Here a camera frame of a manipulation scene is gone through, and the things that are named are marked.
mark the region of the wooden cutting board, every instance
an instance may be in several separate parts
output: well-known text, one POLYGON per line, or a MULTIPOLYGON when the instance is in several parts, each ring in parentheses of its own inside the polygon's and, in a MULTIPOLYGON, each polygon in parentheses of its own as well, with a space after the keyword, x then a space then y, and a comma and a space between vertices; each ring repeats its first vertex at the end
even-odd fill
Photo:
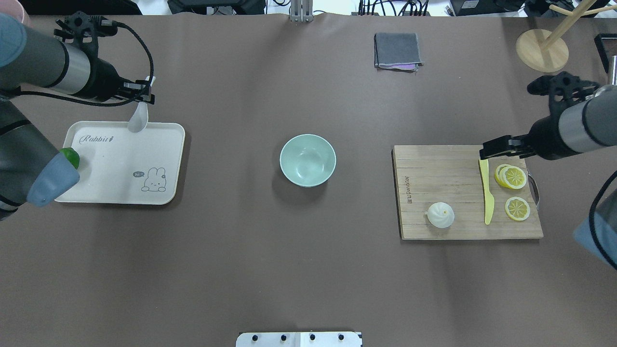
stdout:
POLYGON ((524 159, 489 159, 489 181, 495 197, 490 225, 484 224, 484 194, 478 166, 481 146, 394 146, 400 234, 403 240, 495 240, 542 238, 542 227, 529 182, 520 190, 497 184, 493 174, 500 164, 527 171, 524 159), (522 222, 505 213, 505 201, 519 196, 529 203, 531 213, 522 222), (443 201, 454 210, 454 223, 445 229, 428 221, 425 211, 443 201))

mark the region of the white spoon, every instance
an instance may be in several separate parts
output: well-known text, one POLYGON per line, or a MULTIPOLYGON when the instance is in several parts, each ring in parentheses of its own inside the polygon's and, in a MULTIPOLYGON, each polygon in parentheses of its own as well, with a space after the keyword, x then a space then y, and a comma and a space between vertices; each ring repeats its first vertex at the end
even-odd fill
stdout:
MULTIPOLYGON (((156 76, 152 78, 152 82, 150 82, 150 86, 154 84, 156 81, 156 76)), ((148 125, 148 104, 146 102, 140 102, 137 104, 137 109, 135 113, 128 121, 128 125, 126 126, 128 130, 132 133, 138 133, 141 130, 144 130, 148 125)))

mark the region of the wooden round base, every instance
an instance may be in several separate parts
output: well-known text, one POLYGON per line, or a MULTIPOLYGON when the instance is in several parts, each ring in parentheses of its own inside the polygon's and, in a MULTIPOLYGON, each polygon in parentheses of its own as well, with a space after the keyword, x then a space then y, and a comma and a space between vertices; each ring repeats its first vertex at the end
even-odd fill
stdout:
POLYGON ((540 49, 550 31, 533 29, 524 32, 516 41, 518 57, 530 68, 541 72, 555 72, 563 69, 568 62, 568 46, 561 39, 557 39, 545 51, 540 49))

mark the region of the yellow knife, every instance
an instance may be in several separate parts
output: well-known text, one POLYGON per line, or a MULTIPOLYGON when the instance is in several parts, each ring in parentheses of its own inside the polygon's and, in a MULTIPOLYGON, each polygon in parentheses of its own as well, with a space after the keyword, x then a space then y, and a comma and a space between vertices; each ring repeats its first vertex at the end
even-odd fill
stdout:
POLYGON ((495 209, 495 198, 489 190, 489 161, 478 160, 480 164, 480 174, 482 176, 482 190, 484 190, 484 224, 489 225, 493 219, 493 210, 495 209))

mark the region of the green lime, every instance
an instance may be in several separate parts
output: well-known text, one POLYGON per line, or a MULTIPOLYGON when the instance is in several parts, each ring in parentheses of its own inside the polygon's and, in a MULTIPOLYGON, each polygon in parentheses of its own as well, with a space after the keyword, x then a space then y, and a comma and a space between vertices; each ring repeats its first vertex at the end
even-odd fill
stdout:
POLYGON ((68 162, 71 163, 75 167, 75 169, 79 167, 79 154, 77 154, 77 152, 75 152, 73 148, 62 148, 60 150, 60 153, 64 154, 68 162))

